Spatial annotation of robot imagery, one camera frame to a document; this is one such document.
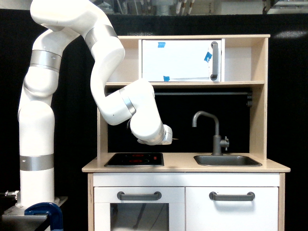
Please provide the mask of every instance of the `toy kitchen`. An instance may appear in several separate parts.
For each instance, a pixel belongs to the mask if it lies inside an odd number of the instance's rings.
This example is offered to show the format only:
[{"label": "toy kitchen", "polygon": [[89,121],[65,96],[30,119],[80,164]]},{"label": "toy kitchen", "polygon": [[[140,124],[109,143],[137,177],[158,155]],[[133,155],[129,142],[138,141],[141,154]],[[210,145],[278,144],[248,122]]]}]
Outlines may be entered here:
[{"label": "toy kitchen", "polygon": [[284,230],[290,168],[267,159],[269,37],[119,36],[106,93],[150,81],[173,140],[141,144],[98,110],[97,158],[82,169],[89,231]]}]

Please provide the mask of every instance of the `oven door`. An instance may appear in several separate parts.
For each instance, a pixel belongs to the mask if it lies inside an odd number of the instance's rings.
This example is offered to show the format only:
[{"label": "oven door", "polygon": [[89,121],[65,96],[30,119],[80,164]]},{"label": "oven door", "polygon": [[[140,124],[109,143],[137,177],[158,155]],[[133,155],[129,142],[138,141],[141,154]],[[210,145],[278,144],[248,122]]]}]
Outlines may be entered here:
[{"label": "oven door", "polygon": [[95,187],[95,231],[184,231],[183,187]]}]

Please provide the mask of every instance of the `sink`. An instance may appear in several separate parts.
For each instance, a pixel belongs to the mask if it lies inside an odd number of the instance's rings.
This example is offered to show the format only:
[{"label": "sink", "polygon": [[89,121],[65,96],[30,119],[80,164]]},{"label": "sink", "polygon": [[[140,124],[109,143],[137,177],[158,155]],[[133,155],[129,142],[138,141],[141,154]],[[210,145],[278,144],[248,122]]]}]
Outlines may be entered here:
[{"label": "sink", "polygon": [[199,165],[203,166],[244,166],[258,167],[261,163],[242,155],[196,155],[194,159]]}]

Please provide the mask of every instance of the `oven window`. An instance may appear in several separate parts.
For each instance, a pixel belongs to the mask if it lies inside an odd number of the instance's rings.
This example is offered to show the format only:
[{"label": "oven window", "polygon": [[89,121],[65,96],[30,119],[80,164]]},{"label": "oven window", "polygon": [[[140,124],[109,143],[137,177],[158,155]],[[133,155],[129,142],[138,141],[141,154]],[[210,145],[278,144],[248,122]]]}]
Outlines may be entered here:
[{"label": "oven window", "polygon": [[110,204],[111,231],[169,231],[169,204]]}]

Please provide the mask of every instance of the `faucet handle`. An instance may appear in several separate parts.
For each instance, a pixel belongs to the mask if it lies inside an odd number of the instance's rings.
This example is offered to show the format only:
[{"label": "faucet handle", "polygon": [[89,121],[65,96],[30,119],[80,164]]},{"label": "faucet handle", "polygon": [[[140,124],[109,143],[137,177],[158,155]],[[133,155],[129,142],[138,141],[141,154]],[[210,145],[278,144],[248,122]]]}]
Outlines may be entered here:
[{"label": "faucet handle", "polygon": [[220,146],[222,148],[226,148],[226,151],[228,150],[228,147],[229,147],[229,139],[225,136],[225,139],[224,140],[221,140],[220,141]]},{"label": "faucet handle", "polygon": [[229,147],[229,139],[225,136],[225,141],[226,141],[226,144],[227,144],[227,147],[226,147],[226,151],[228,150],[228,147]]}]

